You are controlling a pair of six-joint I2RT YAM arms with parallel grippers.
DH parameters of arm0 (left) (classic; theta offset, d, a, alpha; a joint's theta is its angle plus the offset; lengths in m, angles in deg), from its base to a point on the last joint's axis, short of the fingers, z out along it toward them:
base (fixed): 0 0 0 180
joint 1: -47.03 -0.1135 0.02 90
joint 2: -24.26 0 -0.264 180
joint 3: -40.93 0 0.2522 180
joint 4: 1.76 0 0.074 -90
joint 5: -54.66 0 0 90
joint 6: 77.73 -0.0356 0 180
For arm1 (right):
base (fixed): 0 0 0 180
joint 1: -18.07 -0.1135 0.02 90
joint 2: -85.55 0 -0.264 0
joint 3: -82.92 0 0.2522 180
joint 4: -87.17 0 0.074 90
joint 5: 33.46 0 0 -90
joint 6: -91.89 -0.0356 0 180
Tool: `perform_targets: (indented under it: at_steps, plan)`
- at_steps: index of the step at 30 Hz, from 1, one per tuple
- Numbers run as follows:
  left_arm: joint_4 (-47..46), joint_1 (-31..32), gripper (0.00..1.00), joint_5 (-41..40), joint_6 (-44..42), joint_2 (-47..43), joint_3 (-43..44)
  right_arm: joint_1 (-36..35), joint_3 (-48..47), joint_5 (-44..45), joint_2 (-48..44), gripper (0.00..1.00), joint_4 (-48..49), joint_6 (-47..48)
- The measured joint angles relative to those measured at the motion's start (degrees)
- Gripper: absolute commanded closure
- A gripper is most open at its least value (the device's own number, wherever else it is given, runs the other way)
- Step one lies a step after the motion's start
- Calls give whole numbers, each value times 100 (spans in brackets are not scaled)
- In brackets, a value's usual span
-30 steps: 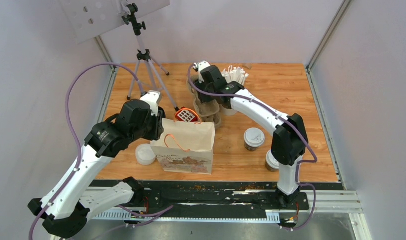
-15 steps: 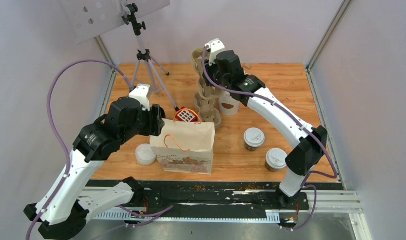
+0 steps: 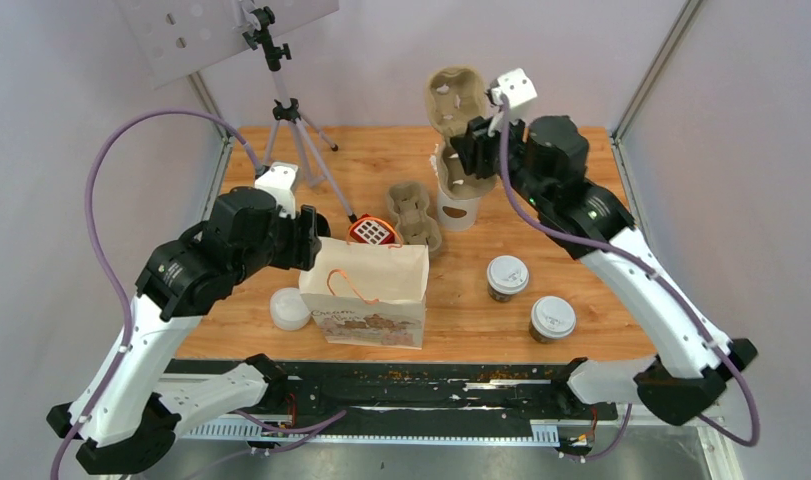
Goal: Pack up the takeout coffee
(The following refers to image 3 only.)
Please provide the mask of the single brown pulp cup carrier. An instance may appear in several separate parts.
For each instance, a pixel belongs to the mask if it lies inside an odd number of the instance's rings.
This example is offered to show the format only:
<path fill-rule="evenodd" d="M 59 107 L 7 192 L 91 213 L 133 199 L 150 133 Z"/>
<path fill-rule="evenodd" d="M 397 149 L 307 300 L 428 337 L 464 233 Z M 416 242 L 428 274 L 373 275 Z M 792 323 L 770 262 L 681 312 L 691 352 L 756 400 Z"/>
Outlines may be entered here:
<path fill-rule="evenodd" d="M 447 179 L 440 189 L 450 197 L 468 199 L 483 197 L 496 184 L 494 177 L 476 179 L 464 174 L 450 139 L 463 134 L 467 122 L 484 116 L 487 100 L 481 75 L 467 65 L 453 65 L 436 71 L 425 84 L 424 105 L 430 125 L 446 144 L 443 159 L 448 169 Z"/>

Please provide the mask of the paper bag with orange handles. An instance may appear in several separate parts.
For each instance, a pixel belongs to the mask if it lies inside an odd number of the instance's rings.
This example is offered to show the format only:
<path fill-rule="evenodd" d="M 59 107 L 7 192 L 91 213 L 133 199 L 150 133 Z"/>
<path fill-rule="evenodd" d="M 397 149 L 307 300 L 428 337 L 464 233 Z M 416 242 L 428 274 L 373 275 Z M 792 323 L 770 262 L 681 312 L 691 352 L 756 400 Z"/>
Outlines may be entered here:
<path fill-rule="evenodd" d="M 298 289 L 329 343 L 421 349 L 429 251 L 425 245 L 372 245 L 322 237 Z"/>

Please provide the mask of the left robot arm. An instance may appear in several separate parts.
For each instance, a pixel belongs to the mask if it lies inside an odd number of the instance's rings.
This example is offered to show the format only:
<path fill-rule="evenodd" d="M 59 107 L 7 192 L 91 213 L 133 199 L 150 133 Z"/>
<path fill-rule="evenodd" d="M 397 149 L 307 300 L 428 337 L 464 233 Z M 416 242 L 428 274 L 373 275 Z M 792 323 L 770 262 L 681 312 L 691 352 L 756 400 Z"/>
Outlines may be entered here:
<path fill-rule="evenodd" d="M 254 187 L 218 196 L 209 217 L 158 246 L 141 271 L 114 349 L 86 391 L 52 407 L 47 422 L 78 441 L 91 475 L 130 475 L 154 466 L 192 429 L 234 410 L 279 411 L 286 372 L 263 354 L 178 393 L 158 381 L 184 339 L 213 306 L 266 267 L 307 271 L 330 233 L 309 205 L 290 211 Z"/>

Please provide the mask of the clear brown printed coffee cup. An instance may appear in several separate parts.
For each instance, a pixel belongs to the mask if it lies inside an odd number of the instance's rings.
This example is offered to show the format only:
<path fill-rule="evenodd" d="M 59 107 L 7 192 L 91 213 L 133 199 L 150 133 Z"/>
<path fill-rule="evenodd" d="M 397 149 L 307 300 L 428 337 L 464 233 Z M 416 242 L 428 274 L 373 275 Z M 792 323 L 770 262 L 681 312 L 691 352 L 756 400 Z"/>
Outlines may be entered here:
<path fill-rule="evenodd" d="M 499 288 L 497 288 L 497 287 L 494 287 L 492 284 L 489 284 L 489 285 L 487 286 L 487 292 L 488 292 L 489 296 L 490 296 L 490 297 L 491 297 L 493 300 L 495 300 L 495 301 L 497 301 L 497 302 L 501 302 L 501 303 L 505 303 L 505 302 L 509 302 L 509 301 L 511 301 L 511 300 L 512 300 L 512 299 L 513 299 L 515 296 L 517 296 L 517 295 L 519 295 L 520 293 L 522 293 L 522 292 L 523 292 L 525 289 L 526 289 L 526 287 L 525 287 L 525 286 L 523 286 L 522 288 L 511 289 L 511 290 L 508 290 L 508 289 L 505 289 L 505 290 L 503 290 L 503 289 L 499 289 Z"/>

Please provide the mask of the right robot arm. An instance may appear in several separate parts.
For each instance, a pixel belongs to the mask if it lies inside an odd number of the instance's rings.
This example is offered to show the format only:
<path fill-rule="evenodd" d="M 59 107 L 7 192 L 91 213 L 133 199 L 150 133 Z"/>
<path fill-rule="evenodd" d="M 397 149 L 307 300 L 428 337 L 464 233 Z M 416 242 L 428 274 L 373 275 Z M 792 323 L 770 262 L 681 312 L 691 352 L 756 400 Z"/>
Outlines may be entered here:
<path fill-rule="evenodd" d="M 506 138 L 490 124 L 476 117 L 451 139 L 464 172 L 506 172 L 506 190 L 535 209 L 539 229 L 612 290 L 656 349 L 650 359 L 573 360 L 551 392 L 556 411 L 573 418 L 620 402 L 670 425 L 701 417 L 756 358 L 754 344 L 729 338 L 673 285 L 623 203 L 587 178 L 589 142 L 569 117 L 517 121 Z"/>

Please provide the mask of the white cup lid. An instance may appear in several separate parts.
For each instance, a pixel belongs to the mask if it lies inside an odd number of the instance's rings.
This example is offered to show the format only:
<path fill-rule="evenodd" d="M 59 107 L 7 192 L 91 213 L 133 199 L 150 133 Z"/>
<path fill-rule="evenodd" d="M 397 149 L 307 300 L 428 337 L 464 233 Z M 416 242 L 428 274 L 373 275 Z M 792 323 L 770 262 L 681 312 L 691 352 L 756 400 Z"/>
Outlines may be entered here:
<path fill-rule="evenodd" d="M 528 286 L 530 279 L 525 263 L 511 255 L 495 257 L 488 264 L 486 275 L 489 286 L 504 295 L 521 293 Z"/>

